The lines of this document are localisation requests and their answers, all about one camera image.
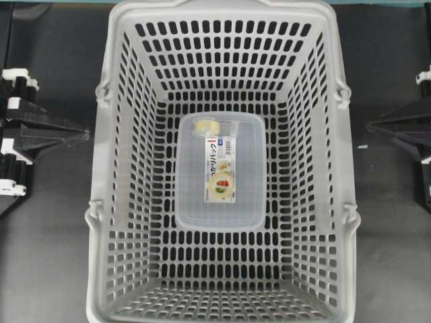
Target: clear plastic container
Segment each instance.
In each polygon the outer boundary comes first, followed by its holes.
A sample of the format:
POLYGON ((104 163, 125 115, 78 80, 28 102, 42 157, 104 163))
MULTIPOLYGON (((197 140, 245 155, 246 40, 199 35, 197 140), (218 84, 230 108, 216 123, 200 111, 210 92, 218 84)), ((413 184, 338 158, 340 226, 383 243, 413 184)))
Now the clear plastic container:
POLYGON ((176 156, 175 208, 180 226, 227 232, 263 224, 266 155, 261 118, 241 112, 190 114, 180 122, 176 156), (229 155, 226 160, 219 155, 216 163, 214 156, 223 153, 222 145, 229 141, 229 155), (205 154, 206 145, 210 151, 205 154))

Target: white clip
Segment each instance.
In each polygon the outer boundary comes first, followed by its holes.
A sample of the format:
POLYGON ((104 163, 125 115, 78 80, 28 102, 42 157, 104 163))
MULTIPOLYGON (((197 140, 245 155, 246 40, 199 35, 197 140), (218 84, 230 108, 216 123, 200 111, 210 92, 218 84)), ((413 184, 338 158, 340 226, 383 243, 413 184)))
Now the white clip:
POLYGON ((25 162, 27 165, 33 165, 33 162, 28 159, 26 156, 22 155, 21 153, 18 153, 14 148, 13 148, 13 138, 3 138, 2 142, 1 142, 1 149, 0 152, 5 155, 7 153, 12 153, 16 156, 16 160, 21 160, 23 162, 25 162))
POLYGON ((431 156, 420 161, 422 165, 431 164, 431 156))
POLYGON ((6 81, 12 81, 12 86, 15 87, 15 81, 17 77, 25 77, 27 79, 27 86, 34 87, 36 91, 39 90, 37 80, 32 79, 27 69, 4 69, 1 72, 2 78, 6 81))
POLYGON ((416 84, 421 84, 422 81, 430 81, 431 80, 431 65, 429 71, 424 71, 416 75, 416 84))

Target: food picture on label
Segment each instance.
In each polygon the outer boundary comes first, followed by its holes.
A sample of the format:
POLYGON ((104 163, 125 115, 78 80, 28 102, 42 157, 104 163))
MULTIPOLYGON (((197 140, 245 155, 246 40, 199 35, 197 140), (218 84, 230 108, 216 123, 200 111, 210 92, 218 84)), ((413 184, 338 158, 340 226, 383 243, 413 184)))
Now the food picture on label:
POLYGON ((210 195, 215 199, 224 200, 232 194, 234 181, 225 172, 215 173, 208 183, 210 195))
POLYGON ((228 171, 230 169, 230 162, 228 162, 226 160, 221 161, 218 165, 218 169, 228 171))

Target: barcode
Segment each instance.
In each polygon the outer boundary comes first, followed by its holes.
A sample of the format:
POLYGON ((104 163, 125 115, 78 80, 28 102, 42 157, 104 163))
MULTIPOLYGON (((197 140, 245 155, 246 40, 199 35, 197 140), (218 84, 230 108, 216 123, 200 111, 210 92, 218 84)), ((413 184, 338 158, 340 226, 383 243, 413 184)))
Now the barcode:
POLYGON ((226 156, 232 155, 232 142, 231 140, 226 140, 226 156))

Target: tape roll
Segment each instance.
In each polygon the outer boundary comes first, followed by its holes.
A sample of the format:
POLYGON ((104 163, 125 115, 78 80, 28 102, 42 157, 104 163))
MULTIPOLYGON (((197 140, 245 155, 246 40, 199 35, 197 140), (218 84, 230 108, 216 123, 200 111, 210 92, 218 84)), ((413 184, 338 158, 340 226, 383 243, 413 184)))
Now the tape roll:
POLYGON ((220 133, 220 123, 212 119, 203 119, 195 122, 195 135, 217 136, 220 133))

